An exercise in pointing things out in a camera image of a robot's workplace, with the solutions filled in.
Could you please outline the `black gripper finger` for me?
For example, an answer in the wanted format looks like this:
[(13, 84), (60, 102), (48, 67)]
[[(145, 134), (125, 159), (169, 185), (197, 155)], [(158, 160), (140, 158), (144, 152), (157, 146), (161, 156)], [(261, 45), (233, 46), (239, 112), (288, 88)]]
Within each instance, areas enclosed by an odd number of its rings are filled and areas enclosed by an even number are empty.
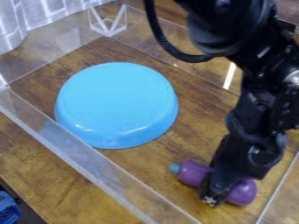
[(209, 207), (220, 207), (232, 192), (232, 186), (240, 181), (240, 178), (229, 180), (213, 180), (212, 178), (213, 173), (209, 171), (200, 182), (198, 199)]

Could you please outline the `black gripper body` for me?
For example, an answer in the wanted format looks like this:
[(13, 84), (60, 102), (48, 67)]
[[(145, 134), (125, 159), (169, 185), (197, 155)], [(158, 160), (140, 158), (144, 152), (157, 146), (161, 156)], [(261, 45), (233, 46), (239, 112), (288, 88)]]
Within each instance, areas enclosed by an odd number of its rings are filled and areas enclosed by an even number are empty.
[(228, 134), (211, 160), (212, 187), (231, 187), (243, 179), (263, 179), (284, 155), (285, 132), (299, 127), (299, 86), (276, 92), (244, 85), (228, 112)]

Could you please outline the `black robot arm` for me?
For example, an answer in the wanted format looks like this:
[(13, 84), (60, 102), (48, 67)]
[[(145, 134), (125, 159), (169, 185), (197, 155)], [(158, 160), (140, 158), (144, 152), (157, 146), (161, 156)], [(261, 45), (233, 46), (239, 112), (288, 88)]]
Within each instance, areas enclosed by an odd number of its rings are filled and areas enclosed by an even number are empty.
[(200, 199), (223, 204), (233, 186), (263, 179), (284, 155), (287, 131), (299, 129), (299, 45), (279, 23), (272, 0), (174, 0), (186, 12), (190, 41), (243, 70), (228, 134), (209, 162)]

